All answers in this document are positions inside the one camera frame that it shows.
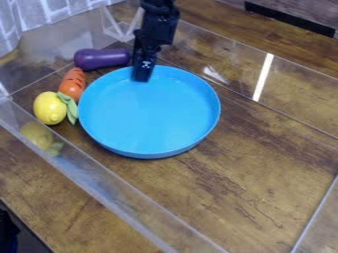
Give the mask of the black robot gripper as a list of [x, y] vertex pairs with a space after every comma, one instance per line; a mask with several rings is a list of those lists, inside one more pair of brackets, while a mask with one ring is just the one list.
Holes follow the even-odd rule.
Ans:
[[162, 46], [171, 44], [179, 20], [175, 0], [140, 0], [144, 10], [142, 28], [134, 32], [135, 54], [132, 59], [132, 79], [148, 82]]

